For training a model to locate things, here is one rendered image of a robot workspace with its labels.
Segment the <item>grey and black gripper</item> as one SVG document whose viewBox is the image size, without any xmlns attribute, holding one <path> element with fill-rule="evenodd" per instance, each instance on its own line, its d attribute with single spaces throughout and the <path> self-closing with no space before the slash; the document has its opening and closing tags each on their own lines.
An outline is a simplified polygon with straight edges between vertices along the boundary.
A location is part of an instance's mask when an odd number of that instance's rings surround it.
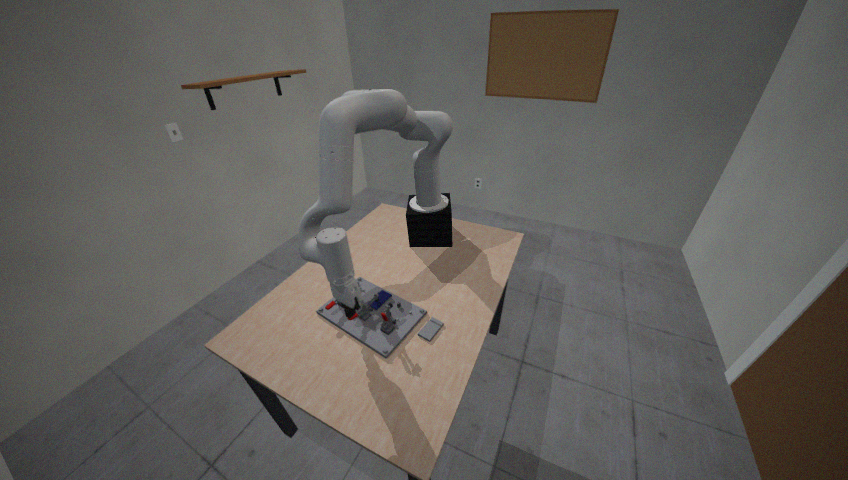
<svg viewBox="0 0 848 480">
<path fill-rule="evenodd" d="M 338 286 L 338 287 L 335 287 Z M 340 287 L 339 287 L 340 286 Z M 356 310 L 359 310 L 361 307 L 359 305 L 360 302 L 363 301 L 362 294 L 355 278 L 348 280 L 345 284 L 335 285 L 330 284 L 331 292 L 333 297 L 341 302 L 342 307 L 345 308 L 345 315 L 349 319 L 354 316 Z M 359 299 L 359 300 L 357 300 Z M 355 308 L 354 308 L 355 306 Z"/>
</svg>

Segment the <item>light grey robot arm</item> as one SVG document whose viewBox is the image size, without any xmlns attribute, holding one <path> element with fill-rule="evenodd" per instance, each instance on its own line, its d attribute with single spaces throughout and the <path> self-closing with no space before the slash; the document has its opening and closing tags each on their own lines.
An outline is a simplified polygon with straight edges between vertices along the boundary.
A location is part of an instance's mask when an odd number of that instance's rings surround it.
<svg viewBox="0 0 848 480">
<path fill-rule="evenodd" d="M 320 225 L 325 217 L 351 207 L 354 135 L 384 129 L 399 132 L 407 140 L 428 141 L 427 147 L 413 154 L 416 196 L 409 205 L 414 211 L 431 213 L 449 203 L 441 194 L 439 155 L 453 129 L 448 114 L 414 111 L 396 90 L 352 90 L 342 96 L 331 101 L 320 116 L 319 199 L 303 215 L 298 232 L 300 256 L 322 265 L 328 281 L 335 285 L 355 275 L 348 238 L 343 228 L 320 231 Z"/>
</svg>

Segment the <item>blue rectangular block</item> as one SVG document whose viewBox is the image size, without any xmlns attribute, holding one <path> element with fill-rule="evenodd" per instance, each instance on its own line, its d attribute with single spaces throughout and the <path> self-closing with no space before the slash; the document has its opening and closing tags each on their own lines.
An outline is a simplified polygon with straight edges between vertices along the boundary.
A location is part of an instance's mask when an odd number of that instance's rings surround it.
<svg viewBox="0 0 848 480">
<path fill-rule="evenodd" d="M 374 310 L 378 311 L 391 297 L 392 294 L 382 290 L 379 293 L 379 301 L 373 302 L 369 307 L 372 307 Z"/>
</svg>

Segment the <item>dark grey toggle clamp with red handle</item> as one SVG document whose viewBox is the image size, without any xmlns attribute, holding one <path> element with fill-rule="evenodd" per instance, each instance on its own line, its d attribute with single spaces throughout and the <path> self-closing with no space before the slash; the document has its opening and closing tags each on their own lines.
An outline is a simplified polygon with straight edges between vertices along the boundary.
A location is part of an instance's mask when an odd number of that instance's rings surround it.
<svg viewBox="0 0 848 480">
<path fill-rule="evenodd" d="M 386 314 L 381 313 L 381 316 L 383 318 L 383 320 L 382 320 L 383 323 L 381 324 L 380 330 L 387 335 L 389 335 L 395 329 L 395 325 L 393 325 L 393 321 L 390 318 L 390 308 L 392 308 L 392 307 L 393 307 L 393 305 L 391 303 L 389 303 L 388 305 L 386 304 L 385 309 L 384 309 L 384 312 L 387 311 Z"/>
</svg>

